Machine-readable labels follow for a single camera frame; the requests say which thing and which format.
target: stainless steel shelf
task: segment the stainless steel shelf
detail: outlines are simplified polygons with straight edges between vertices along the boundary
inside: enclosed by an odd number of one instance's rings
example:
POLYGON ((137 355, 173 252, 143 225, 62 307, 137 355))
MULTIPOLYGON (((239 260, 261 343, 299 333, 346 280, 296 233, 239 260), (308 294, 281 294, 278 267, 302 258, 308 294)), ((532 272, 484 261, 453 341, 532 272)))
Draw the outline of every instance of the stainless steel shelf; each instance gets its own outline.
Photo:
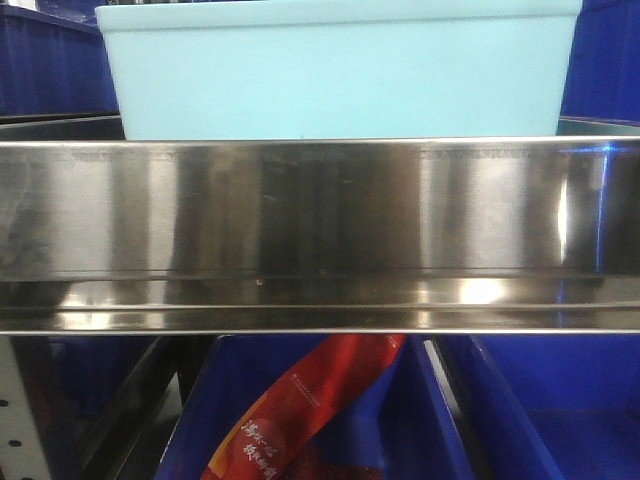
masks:
POLYGON ((640 137, 0 142, 0 332, 639 331, 640 137))

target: blue plastic bin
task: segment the blue plastic bin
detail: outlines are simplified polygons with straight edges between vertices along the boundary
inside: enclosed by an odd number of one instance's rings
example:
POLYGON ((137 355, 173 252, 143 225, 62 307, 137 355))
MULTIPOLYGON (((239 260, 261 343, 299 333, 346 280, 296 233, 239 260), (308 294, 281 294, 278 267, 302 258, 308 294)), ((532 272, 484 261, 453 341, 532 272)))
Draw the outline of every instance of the blue plastic bin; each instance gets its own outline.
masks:
POLYGON ((96 7, 107 0, 38 0, 38 10, 74 22, 96 25, 96 7))
POLYGON ((0 5, 0 116, 117 108, 96 27, 0 5))
POLYGON ((553 135, 582 0, 105 6, 130 140, 553 135))
POLYGON ((640 121, 640 0, 585 0, 562 114, 640 121))
POLYGON ((608 121, 601 118, 562 117, 558 122, 558 135, 609 135, 640 137, 640 123, 608 121))
POLYGON ((51 337, 65 398, 77 417, 100 415, 151 337, 51 337))
POLYGON ((497 478, 640 478, 640 336, 443 343, 497 478))
MULTIPOLYGON (((249 406, 324 337, 223 337, 216 342, 164 454, 156 480, 196 480, 249 406)), ((384 469, 389 480, 471 480, 422 339, 316 436, 330 462, 384 469)))

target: red package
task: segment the red package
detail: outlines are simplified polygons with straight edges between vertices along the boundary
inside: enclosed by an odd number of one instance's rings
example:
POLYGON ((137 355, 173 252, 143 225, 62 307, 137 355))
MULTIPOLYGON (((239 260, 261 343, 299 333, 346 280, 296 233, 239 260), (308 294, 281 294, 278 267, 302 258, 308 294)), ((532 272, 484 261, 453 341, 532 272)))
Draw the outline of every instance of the red package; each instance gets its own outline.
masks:
POLYGON ((403 342, 404 335, 329 336, 249 408, 222 441, 201 480, 276 480, 289 465, 287 480, 380 478, 377 470, 363 467, 360 476, 343 477, 356 474, 353 468, 358 467, 322 464, 313 450, 294 460, 329 420, 382 375, 403 342))

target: metal rack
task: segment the metal rack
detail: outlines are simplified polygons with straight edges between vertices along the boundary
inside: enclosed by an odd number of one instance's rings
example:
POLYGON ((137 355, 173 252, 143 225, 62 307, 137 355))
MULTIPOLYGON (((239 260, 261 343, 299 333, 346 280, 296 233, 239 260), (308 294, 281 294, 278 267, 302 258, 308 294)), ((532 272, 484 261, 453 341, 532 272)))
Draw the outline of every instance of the metal rack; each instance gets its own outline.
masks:
POLYGON ((116 478, 131 392, 156 411, 198 369, 157 340, 78 452, 56 385, 26 380, 54 378, 33 335, 640 332, 640 137, 125 143, 117 118, 72 122, 0 128, 0 420, 33 472, 7 480, 116 478))

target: blue storage bin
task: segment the blue storage bin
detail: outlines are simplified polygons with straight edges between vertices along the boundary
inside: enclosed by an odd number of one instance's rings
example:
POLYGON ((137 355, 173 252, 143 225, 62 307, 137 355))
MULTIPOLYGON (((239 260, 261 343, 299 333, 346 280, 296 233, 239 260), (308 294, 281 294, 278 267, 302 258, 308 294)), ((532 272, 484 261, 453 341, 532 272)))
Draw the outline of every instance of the blue storage bin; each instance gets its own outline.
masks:
POLYGON ((498 479, 640 478, 640 336, 442 342, 498 479))
MULTIPOLYGON (((225 435, 318 335, 230 336, 210 353, 156 480, 196 480, 225 435)), ((422 339, 314 438, 325 460, 382 468, 389 480, 474 478, 422 339)))
POLYGON ((553 135, 582 0, 105 6, 130 140, 553 135))
POLYGON ((640 1, 585 0, 562 114, 640 121, 640 1))
POLYGON ((562 117, 558 123, 558 135, 608 135, 640 137, 640 123, 609 121, 601 118, 562 117))
POLYGON ((51 337, 65 398, 77 417, 100 415, 151 337, 51 337))
POLYGON ((0 116, 113 110, 97 28, 0 4, 0 116))
POLYGON ((96 25, 96 7, 107 0, 37 0, 38 10, 74 22, 96 25))

